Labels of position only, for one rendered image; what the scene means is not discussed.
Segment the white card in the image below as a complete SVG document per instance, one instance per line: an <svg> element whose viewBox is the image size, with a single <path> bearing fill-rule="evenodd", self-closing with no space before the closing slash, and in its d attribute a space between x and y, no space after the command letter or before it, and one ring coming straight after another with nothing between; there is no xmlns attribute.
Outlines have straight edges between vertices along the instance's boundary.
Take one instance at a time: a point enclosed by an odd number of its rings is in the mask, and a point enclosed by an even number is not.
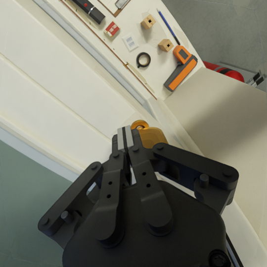
<svg viewBox="0 0 267 267"><path fill-rule="evenodd" d="M122 40L124 41L126 47L130 52L139 47L139 44L133 33L125 35L124 37L122 37Z"/></svg>

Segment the blue pen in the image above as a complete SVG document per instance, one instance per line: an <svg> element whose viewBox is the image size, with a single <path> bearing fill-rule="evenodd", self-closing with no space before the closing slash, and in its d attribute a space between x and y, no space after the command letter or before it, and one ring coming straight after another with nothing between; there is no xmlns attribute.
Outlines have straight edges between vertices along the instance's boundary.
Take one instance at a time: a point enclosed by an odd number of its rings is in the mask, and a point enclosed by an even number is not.
<svg viewBox="0 0 267 267"><path fill-rule="evenodd" d="M172 29L170 28L169 24L167 23L165 17L162 15L162 13L159 11L159 9L157 8L160 16L162 17L163 21L165 22L165 24L167 25L167 27L169 28L170 32L172 33L173 37L175 38L176 42L178 45L180 45L180 42L178 41L177 37L175 36L174 32L172 31Z"/></svg>

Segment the red fire extinguisher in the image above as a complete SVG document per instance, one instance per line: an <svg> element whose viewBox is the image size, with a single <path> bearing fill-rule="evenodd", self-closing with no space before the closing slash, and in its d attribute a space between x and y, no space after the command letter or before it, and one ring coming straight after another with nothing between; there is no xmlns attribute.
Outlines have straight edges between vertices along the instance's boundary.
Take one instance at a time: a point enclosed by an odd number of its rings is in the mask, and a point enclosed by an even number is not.
<svg viewBox="0 0 267 267"><path fill-rule="evenodd" d="M207 62L207 61L203 61L203 63L205 64L207 69L214 70L216 72L219 72L219 73L224 74L228 77L234 78L234 79L241 81L243 83L245 82L244 77L238 71L234 71L234 70L231 70L231 69L228 69L228 68L225 68L225 67Z"/></svg>

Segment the green floor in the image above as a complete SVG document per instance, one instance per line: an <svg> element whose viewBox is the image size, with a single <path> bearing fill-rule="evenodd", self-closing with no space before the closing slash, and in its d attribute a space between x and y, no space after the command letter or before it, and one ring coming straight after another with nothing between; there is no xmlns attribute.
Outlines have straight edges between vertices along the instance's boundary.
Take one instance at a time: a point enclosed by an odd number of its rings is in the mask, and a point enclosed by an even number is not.
<svg viewBox="0 0 267 267"><path fill-rule="evenodd" d="M162 2L202 60L267 74L267 0Z"/></svg>
<svg viewBox="0 0 267 267"><path fill-rule="evenodd" d="M70 185L0 141L0 267L62 266L63 249L37 224Z"/></svg>

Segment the roll of black tape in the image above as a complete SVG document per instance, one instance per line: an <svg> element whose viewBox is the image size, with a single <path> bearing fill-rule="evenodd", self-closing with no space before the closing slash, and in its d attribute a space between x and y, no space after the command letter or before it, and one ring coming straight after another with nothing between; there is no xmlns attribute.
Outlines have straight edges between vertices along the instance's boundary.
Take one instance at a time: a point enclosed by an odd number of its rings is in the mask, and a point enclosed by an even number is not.
<svg viewBox="0 0 267 267"><path fill-rule="evenodd" d="M139 59L140 59L143 55L147 57L147 62L146 62L144 65L142 65L142 64L139 62ZM151 57L150 57L150 55L149 55L148 53L143 52L143 53L140 53L140 54L137 56L137 58L136 58L136 62L137 62L137 66L138 66L138 68L139 68L139 67L145 68L145 67L147 67L147 66L150 64L150 62L151 62Z"/></svg>

